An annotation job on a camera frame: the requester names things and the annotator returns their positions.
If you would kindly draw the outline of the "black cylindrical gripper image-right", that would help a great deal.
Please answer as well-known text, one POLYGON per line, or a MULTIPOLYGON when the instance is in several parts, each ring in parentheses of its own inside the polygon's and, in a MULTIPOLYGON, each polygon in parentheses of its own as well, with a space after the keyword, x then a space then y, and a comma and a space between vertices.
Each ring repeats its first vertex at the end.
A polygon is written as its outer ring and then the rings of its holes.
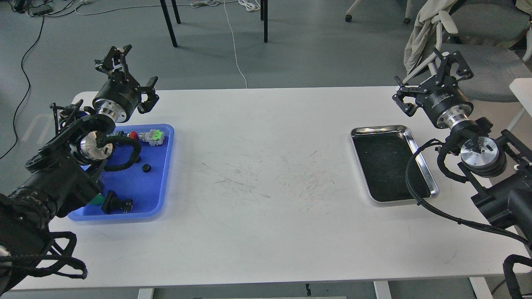
POLYGON ((434 48, 433 53, 440 59, 433 78, 424 80, 418 86, 407 86, 399 76, 394 76, 398 89, 392 100, 408 117, 422 108, 434 127, 451 128, 453 125, 448 124, 451 116, 462 114, 467 118, 473 111, 473 104, 458 83, 472 79, 474 73, 459 51, 441 53, 434 48), (434 79, 434 84, 428 83, 431 79, 434 79))

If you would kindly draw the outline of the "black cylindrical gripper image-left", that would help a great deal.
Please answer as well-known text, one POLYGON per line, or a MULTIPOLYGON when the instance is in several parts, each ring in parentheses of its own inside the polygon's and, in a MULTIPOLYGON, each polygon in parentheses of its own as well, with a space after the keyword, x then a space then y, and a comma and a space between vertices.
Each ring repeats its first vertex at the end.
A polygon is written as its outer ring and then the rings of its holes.
POLYGON ((100 114, 108 114, 115 123, 125 123, 130 120, 135 108, 140 114, 151 112, 159 100, 155 85, 158 76, 152 76, 147 86, 131 87, 122 82, 130 82, 126 55, 132 45, 121 48, 112 46, 104 59, 95 59, 95 70, 106 74, 108 80, 101 87, 92 101, 92 106, 100 114), (141 101, 141 95, 147 99, 141 101))

